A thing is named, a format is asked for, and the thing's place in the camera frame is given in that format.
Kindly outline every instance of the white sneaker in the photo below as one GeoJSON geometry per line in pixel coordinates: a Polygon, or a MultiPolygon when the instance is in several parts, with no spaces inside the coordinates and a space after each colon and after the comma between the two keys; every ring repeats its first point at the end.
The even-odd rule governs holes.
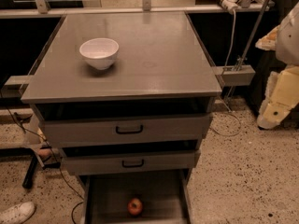
{"type": "Polygon", "coordinates": [[[21,203],[0,212],[0,224],[21,224],[31,217],[36,206],[33,202],[21,203]]]}

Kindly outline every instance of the apple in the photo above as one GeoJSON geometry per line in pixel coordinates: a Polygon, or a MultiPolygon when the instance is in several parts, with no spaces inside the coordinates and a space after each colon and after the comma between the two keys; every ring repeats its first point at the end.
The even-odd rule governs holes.
{"type": "Polygon", "coordinates": [[[138,216],[143,210],[143,203],[138,198],[133,198],[127,205],[128,211],[132,216],[138,216]]]}

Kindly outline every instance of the cabinet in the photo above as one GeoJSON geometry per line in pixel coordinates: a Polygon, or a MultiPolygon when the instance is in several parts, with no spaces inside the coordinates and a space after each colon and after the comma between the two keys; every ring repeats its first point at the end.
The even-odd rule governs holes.
{"type": "Polygon", "coordinates": [[[192,223],[186,184],[221,88],[183,12],[72,14],[22,96],[85,191],[85,223],[192,223]],[[106,71],[80,44],[120,45],[106,71]],[[138,195],[138,218],[125,202],[138,195]]]}

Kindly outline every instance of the closed drawer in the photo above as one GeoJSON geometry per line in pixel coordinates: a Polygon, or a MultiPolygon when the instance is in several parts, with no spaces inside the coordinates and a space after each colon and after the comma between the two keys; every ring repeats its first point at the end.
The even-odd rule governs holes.
{"type": "Polygon", "coordinates": [[[186,181],[179,170],[90,176],[86,185],[85,224],[192,224],[186,181]],[[131,217],[128,202],[138,197],[143,211],[131,217]]]}
{"type": "Polygon", "coordinates": [[[54,147],[201,139],[209,114],[159,118],[46,121],[40,128],[54,147]]]}
{"type": "Polygon", "coordinates": [[[71,175],[100,175],[189,169],[195,167],[199,151],[154,152],[64,158],[63,166],[71,175]]]}

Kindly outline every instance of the terrazzo floor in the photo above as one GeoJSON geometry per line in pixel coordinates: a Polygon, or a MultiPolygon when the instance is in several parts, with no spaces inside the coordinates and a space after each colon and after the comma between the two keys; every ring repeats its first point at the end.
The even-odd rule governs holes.
{"type": "MultiPolygon", "coordinates": [[[[231,108],[228,113],[222,102],[214,105],[211,129],[188,183],[194,224],[299,223],[298,129],[259,130],[242,97],[235,97],[231,108]]],[[[0,114],[0,148],[21,146],[22,130],[4,108],[0,114]]],[[[73,223],[72,209],[82,200],[59,170],[42,170],[38,165],[33,187],[21,186],[30,160],[30,156],[0,158],[0,210],[33,201],[36,212],[26,223],[73,223]]],[[[83,195],[76,178],[62,173],[83,195]]],[[[79,205],[76,223],[81,211],[79,205]]]]}

